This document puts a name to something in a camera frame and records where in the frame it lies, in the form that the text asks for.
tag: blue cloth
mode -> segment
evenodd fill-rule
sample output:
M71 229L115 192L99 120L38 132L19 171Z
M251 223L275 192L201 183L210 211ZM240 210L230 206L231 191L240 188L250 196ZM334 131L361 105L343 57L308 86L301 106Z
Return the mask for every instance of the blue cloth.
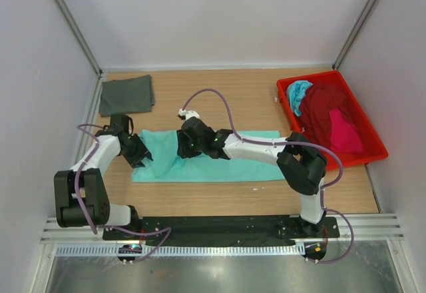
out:
M300 103L306 95L306 90L312 85L309 81L299 80L293 82L287 88L287 100L290 103L293 113L300 117L302 112L300 111Z
M262 138L280 137L278 131L241 133ZM246 159L214 160L205 154L195 158L180 158L177 155L176 131L143 130L140 138L154 160L146 158L143 160L144 168L133 170L133 182L238 182L284 179L281 170L268 163Z

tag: wooden table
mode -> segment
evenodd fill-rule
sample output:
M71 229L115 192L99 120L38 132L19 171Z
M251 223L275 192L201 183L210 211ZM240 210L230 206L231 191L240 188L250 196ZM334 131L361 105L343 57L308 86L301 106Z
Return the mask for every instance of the wooden table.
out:
M279 130L283 137L290 128L277 95L278 79L329 69L254 69L153 71L109 73L108 80L152 75L155 105L150 113L131 115L135 132L176 130L182 125L176 116L187 98L197 90L218 89L228 100L238 130ZM229 128L226 109L214 93L203 93L188 107L214 128ZM105 125L109 118L98 117ZM140 216L212 216L297 214L299 198L286 181L226 183L135 183L132 169L120 156L113 160L104 182L111 202L134 205ZM327 173L326 180L335 178ZM376 213L377 206L364 166L345 169L341 181L325 192L328 207L344 213Z

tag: white wall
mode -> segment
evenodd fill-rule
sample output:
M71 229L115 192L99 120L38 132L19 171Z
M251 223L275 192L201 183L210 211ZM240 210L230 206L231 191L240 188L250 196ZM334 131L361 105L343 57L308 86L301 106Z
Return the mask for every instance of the white wall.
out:
M396 212L426 274L426 0L380 0L341 71L389 158L369 165L383 209Z
M52 0L0 0L0 292L28 292L96 80Z
M105 68L331 65L366 0L66 0Z

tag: gray cloth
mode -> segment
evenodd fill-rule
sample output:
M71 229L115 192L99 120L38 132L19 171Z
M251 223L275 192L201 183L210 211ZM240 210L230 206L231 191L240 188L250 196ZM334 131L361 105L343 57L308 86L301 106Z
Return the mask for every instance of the gray cloth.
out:
M154 91L150 75L113 80L102 84L99 113L101 117L128 113L150 112L154 105Z

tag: red tray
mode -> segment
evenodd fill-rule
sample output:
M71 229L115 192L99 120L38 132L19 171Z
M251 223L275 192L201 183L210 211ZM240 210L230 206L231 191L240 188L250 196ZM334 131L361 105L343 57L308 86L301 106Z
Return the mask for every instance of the red tray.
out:
M277 81L278 94L280 102L287 119L290 123L290 129L296 132L302 132L303 125L299 118L293 114L290 104L286 97L286 91L289 85L297 80L308 80L313 84L323 83L326 85L335 85L342 90L347 97L347 109L351 114L353 122L358 128L359 135L364 145L363 153L336 153L341 159L343 166L353 166L357 164L366 164L372 161L381 160L388 156L385 146L381 142L379 136L365 115L363 109L359 105L357 99L353 95L351 89L345 82L339 71L328 71L316 73L314 75L304 75L302 77L294 77L281 79ZM326 154L328 159L327 169L332 170L338 167L336 161Z

